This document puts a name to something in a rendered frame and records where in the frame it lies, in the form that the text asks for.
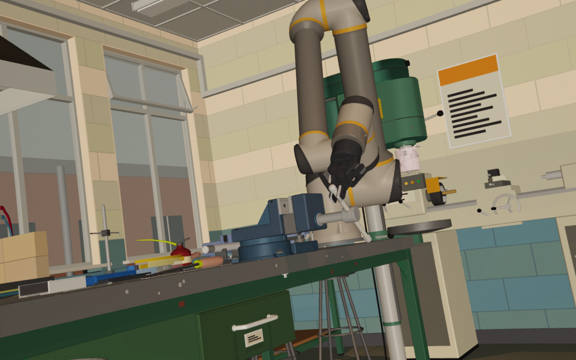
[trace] green workbench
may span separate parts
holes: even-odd
[[[198,329],[197,314],[393,263],[401,271],[415,356],[429,360],[410,250],[423,246],[431,244],[413,237],[383,239],[0,299],[0,360],[211,360],[201,350],[206,332]],[[340,326],[338,317],[332,321]],[[341,339],[337,346],[342,353]],[[272,351],[263,353],[263,360],[273,358]]]

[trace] drawer label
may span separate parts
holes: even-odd
[[[264,331],[260,328],[244,335],[246,347],[251,347],[264,341]]]

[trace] floor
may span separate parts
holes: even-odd
[[[356,359],[352,347],[345,348],[344,355],[336,355],[335,360]],[[367,360],[363,347],[358,349],[359,358]],[[368,346],[371,360],[386,360],[383,346]],[[329,360],[328,348],[322,349],[323,360]],[[319,349],[311,348],[297,355],[297,360],[318,360]],[[480,344],[475,350],[462,358],[463,360],[576,360],[576,344]]]

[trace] drawer handle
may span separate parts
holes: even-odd
[[[260,326],[269,323],[271,321],[276,321],[277,319],[279,319],[279,315],[268,315],[265,317],[265,319],[253,321],[251,323],[247,323],[246,325],[233,325],[232,330],[233,331],[248,330],[250,328],[254,328],[255,326]]]

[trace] green drawer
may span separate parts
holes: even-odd
[[[246,330],[233,331],[233,325],[246,325],[266,319],[268,315],[277,315],[278,318]],[[199,312],[196,324],[202,360],[246,360],[295,339],[288,291]],[[252,344],[246,346],[245,337],[253,340]]]

